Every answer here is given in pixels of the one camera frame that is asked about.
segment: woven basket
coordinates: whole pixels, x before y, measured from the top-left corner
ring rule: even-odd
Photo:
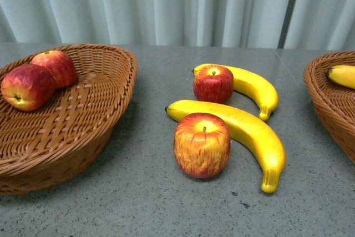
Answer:
[[[72,58],[78,82],[57,89],[33,112],[11,107],[0,93],[0,194],[41,190],[84,171],[106,145],[131,100],[137,62],[130,52],[97,44],[52,49]],[[34,56],[1,68],[0,82]]]
[[[306,66],[303,79],[320,121],[355,163],[355,90],[327,77],[327,69],[339,64],[355,65],[355,51],[327,53],[315,58]]]

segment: basket rim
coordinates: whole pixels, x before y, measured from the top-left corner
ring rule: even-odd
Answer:
[[[341,109],[334,105],[330,101],[330,99],[325,96],[324,92],[319,88],[318,84],[315,82],[315,69],[319,65],[323,64],[325,61],[329,61],[329,59],[335,57],[355,59],[355,51],[329,52],[314,58],[306,65],[303,71],[303,80],[306,84],[306,87],[308,89],[309,94],[311,95],[314,104],[316,104],[318,107],[328,110],[332,114],[335,114],[336,117],[338,119],[341,119],[344,124],[350,125],[351,127],[355,127],[355,122],[351,120]]]
[[[67,45],[61,45],[57,47],[52,47],[48,48],[39,52],[35,52],[32,54],[29,54],[25,57],[22,57],[21,59],[15,60],[11,63],[6,64],[5,66],[1,67],[0,70],[2,72],[8,72],[9,70],[12,69],[13,65],[19,65],[19,64],[24,64],[28,62],[28,59],[31,59],[34,57],[36,54],[43,53],[49,50],[70,50],[71,48],[75,48],[77,50],[80,50],[80,48],[89,48],[89,49],[107,49],[107,50],[115,50],[115,51],[120,51],[123,52],[127,55],[128,59],[130,60],[130,73],[129,73],[129,79],[127,79],[126,84],[124,85],[124,94],[123,95],[117,95],[114,101],[113,110],[110,112],[110,116],[107,116],[105,114],[100,121],[97,123],[93,124],[90,128],[86,129],[85,131],[80,133],[80,136],[78,138],[74,138],[74,140],[70,140],[70,142],[66,142],[63,145],[59,145],[59,147],[64,147],[68,145],[65,149],[59,148],[55,149],[52,152],[48,152],[45,155],[40,156],[39,158],[32,159],[31,158],[31,153],[26,155],[25,158],[23,157],[18,157],[14,159],[0,159],[0,177],[7,177],[9,175],[16,175],[19,173],[22,173],[26,171],[27,169],[30,169],[31,167],[34,167],[44,161],[51,161],[55,160],[57,157],[63,157],[67,153],[71,153],[76,151],[77,149],[80,149],[87,145],[89,142],[91,142],[94,138],[99,137],[103,135],[107,130],[109,130],[111,127],[114,126],[114,124],[119,120],[120,114],[118,112],[115,112],[118,110],[118,107],[121,105],[121,102],[124,102],[127,97],[127,92],[129,89],[133,89],[135,78],[136,78],[136,73],[137,73],[137,62],[135,56],[121,48],[115,45],[106,45],[106,44],[91,44],[91,43],[80,43],[80,44],[67,44]]]

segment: white curtain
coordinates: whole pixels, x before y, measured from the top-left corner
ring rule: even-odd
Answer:
[[[0,41],[355,50],[355,0],[0,0]]]

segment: table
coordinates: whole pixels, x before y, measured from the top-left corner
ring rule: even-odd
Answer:
[[[0,67],[52,43],[0,43]],[[329,51],[122,46],[136,55],[133,98],[100,156],[75,178],[42,191],[0,196],[0,236],[353,236],[355,165],[317,118],[303,70]],[[173,155],[177,122],[164,108],[195,99],[193,67],[235,65],[276,87],[268,125],[287,153],[278,189],[260,189],[262,171],[233,141],[214,179],[187,177]],[[258,114],[234,93],[229,104]]]

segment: red and yellow apple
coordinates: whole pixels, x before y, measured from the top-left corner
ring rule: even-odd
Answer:
[[[12,106],[32,111],[47,102],[55,91],[55,80],[44,67],[24,64],[6,74],[1,93]]]
[[[233,94],[233,73],[219,65],[207,65],[195,74],[194,94],[200,101],[225,104]]]
[[[210,178],[223,170],[230,156],[229,129],[220,117],[191,113],[179,121],[174,134],[174,156],[188,176]]]
[[[64,88],[74,84],[78,75],[69,55],[63,51],[51,50],[35,55],[32,64],[46,68],[53,76],[56,88]]]

